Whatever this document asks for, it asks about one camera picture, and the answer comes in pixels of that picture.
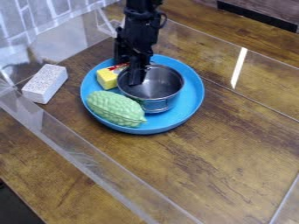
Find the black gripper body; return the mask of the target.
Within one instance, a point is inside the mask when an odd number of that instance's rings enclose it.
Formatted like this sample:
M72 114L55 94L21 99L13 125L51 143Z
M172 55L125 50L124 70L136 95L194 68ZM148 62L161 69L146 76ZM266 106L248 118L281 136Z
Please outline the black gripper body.
M132 52L153 55L158 30L164 27L165 14L157 10L164 0L125 0L125 24L116 28L114 43L125 43Z

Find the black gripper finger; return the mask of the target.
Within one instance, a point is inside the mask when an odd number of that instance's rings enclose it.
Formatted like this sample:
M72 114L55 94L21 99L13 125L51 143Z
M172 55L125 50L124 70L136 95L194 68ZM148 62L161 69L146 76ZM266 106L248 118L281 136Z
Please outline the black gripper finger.
M129 48L125 43L114 43L114 62L117 64L129 61Z
M145 78L145 67L149 65L150 55L136 54L129 57L128 85L140 85Z

